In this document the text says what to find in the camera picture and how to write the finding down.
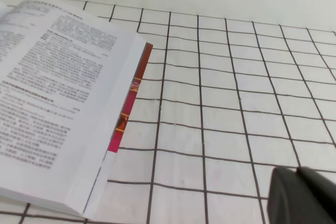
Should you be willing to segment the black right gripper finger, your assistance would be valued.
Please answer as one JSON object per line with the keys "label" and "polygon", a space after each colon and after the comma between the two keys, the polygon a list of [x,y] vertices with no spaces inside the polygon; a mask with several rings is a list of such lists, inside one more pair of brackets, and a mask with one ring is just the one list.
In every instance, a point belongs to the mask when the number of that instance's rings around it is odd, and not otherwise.
{"label": "black right gripper finger", "polygon": [[267,213],[270,223],[335,223],[335,183],[308,167],[274,168]]}

